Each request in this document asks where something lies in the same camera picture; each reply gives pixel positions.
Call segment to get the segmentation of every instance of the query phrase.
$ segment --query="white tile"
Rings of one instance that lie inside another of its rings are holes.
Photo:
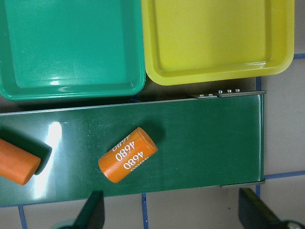
[[[295,53],[305,53],[305,1],[295,1]]]
[[[50,229],[74,222],[86,200],[65,201],[24,206],[29,229]]]
[[[105,225],[103,229],[141,229],[142,196],[127,195],[105,198]]]
[[[1,229],[21,229],[18,207],[0,208]]]
[[[242,229],[238,188],[193,188],[147,193],[150,229]]]
[[[141,195],[106,197],[103,229],[141,228]],[[29,229],[57,229],[72,225],[86,200],[28,205],[24,213]]]
[[[261,199],[281,219],[305,224],[305,176],[266,180]]]
[[[265,174],[305,169],[305,59],[262,78],[265,96]]]

